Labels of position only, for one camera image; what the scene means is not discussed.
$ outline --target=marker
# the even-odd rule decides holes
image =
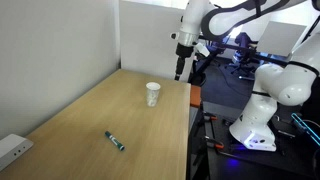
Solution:
[[[105,135],[118,147],[120,151],[124,150],[124,146],[115,137],[113,137],[109,131],[106,131]]]

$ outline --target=white cup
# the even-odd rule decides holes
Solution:
[[[147,87],[147,105],[149,107],[154,107],[157,104],[161,86],[158,83],[149,82],[146,84],[146,87]]]

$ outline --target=cable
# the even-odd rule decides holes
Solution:
[[[227,86],[228,86],[230,89],[232,89],[234,92],[236,92],[236,93],[238,93],[238,94],[240,94],[240,95],[242,95],[242,96],[250,97],[250,96],[248,96],[248,95],[246,95],[246,94],[243,94],[243,93],[237,91],[237,90],[234,89],[233,87],[231,87],[230,84],[229,84],[229,82],[227,81],[226,76],[224,75],[224,73],[223,73],[222,70],[220,69],[220,67],[218,67],[218,69],[220,70],[220,72],[221,72],[221,74],[222,74],[222,76],[223,76],[223,78],[224,78],[224,81],[226,82]]]
[[[317,154],[320,152],[320,149],[316,150],[314,152],[312,157],[312,167],[313,167],[313,173],[317,180],[319,180],[319,174],[317,174]]]
[[[303,120],[304,122],[309,122],[309,123],[312,123],[314,125],[316,125],[318,128],[320,128],[320,125],[317,124],[316,122],[313,122],[313,121],[310,121],[310,120]]]

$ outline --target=black cable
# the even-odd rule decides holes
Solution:
[[[319,180],[319,174],[317,173],[317,154],[320,152],[320,149],[316,150],[316,152],[314,152],[313,157],[312,157],[312,167],[313,167],[313,173],[314,176],[317,180]]]
[[[218,69],[220,70],[220,72],[221,72],[221,74],[222,74],[222,76],[223,76],[223,78],[224,78],[224,81],[226,82],[227,86],[228,86],[230,89],[232,89],[234,92],[236,92],[236,93],[238,93],[238,94],[240,94],[240,95],[242,95],[242,96],[250,97],[250,96],[248,96],[248,95],[246,95],[246,94],[243,94],[243,93],[237,91],[237,90],[234,89],[233,87],[231,87],[230,84],[229,84],[229,82],[227,81],[226,76],[224,75],[224,73],[223,73],[222,70],[220,69],[220,67],[218,67]]]

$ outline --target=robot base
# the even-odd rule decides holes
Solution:
[[[231,135],[246,148],[261,151],[276,151],[275,136],[267,125],[255,125],[240,121],[230,126]]]

